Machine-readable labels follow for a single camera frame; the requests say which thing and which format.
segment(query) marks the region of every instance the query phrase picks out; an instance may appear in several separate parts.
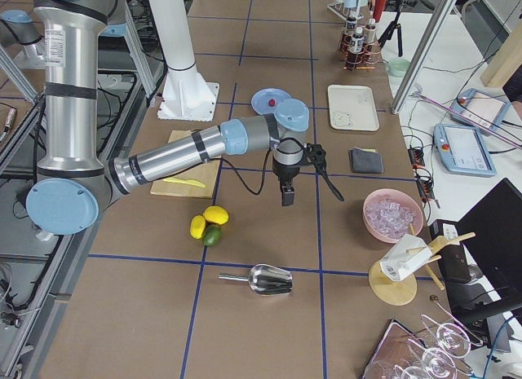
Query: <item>pink bowl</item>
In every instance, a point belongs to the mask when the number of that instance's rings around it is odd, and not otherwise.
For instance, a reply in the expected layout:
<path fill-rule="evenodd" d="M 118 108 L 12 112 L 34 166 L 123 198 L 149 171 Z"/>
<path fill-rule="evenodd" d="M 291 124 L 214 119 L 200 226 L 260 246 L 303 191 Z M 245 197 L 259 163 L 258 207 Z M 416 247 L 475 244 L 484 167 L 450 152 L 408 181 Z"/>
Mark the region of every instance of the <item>pink bowl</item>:
<path fill-rule="evenodd" d="M 424 224 L 424 217 L 422 214 L 422 210 L 420 206 L 418 206 L 417 202 L 407 194 L 404 194 L 403 192 L 399 192 L 395 189 L 379 189 L 375 192 L 371 192 L 365 199 L 365 203 L 362 206 L 362 218 L 365 222 L 366 229 L 370 234 L 375 236 L 377 239 L 386 242 L 386 243 L 397 243 L 399 239 L 394 239 L 389 236 L 386 236 L 376 229 L 374 229 L 371 224 L 369 223 L 369 220 L 366 217 L 365 209 L 369 204 L 373 204 L 375 202 L 379 202 L 381 200 L 385 200 L 386 198 L 389 198 L 390 201 L 396 202 L 397 204 L 400 204 L 401 206 L 408 207 L 412 213 L 415 213 L 415 219 L 412 223 L 414 226 L 414 234 L 417 235 L 422 230 L 422 225 Z"/>

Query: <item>blue plate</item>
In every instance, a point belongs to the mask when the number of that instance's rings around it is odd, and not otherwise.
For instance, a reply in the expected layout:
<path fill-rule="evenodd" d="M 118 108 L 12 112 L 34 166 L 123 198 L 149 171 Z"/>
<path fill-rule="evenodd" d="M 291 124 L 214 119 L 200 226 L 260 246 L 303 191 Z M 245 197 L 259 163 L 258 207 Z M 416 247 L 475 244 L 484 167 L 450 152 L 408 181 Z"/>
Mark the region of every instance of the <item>blue plate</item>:
<path fill-rule="evenodd" d="M 259 90 L 252 97 L 252 108 L 258 114 L 271 114 L 276 110 L 276 106 L 285 99 L 291 98 L 286 91 L 278 88 L 265 88 Z M 274 105 L 270 106 L 270 100 L 273 99 Z"/>

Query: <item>yellow knife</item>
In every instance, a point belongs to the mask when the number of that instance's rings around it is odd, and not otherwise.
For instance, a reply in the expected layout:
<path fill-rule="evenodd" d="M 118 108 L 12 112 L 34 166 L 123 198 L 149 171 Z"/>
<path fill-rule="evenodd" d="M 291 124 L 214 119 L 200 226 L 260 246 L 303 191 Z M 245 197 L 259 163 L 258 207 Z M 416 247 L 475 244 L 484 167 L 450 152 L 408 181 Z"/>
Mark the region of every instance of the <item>yellow knife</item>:
<path fill-rule="evenodd" d="M 206 188 L 206 185 L 203 182 L 199 182 L 196 179 L 180 179 L 180 178 L 176 178 L 176 177 L 168 177 L 168 178 L 164 178 L 163 181 L 170 182 L 170 183 L 182 183 L 185 185 Z"/>

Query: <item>silver scoop handle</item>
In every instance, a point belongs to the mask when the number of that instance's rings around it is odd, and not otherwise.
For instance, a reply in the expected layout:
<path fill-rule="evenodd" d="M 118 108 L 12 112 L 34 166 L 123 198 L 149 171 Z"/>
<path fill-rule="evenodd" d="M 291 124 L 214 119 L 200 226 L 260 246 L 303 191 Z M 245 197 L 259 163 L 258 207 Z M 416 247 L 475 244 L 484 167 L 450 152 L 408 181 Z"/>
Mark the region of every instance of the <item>silver scoop handle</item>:
<path fill-rule="evenodd" d="M 221 280 L 245 281 L 248 283 L 247 275 L 229 275 L 228 273 L 219 273 Z"/>

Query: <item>red object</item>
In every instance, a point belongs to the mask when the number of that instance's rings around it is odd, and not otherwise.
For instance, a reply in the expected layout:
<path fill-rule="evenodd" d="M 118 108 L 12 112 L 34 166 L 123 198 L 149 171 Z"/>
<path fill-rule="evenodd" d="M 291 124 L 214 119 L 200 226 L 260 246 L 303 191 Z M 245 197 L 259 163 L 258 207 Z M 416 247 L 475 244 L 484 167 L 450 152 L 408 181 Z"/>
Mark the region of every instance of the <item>red object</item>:
<path fill-rule="evenodd" d="M 384 8 L 386 7 L 386 1 L 387 0 L 377 0 L 375 2 L 375 9 L 374 9 L 375 22 L 379 22 L 381 20 L 381 14 L 383 13 Z"/>

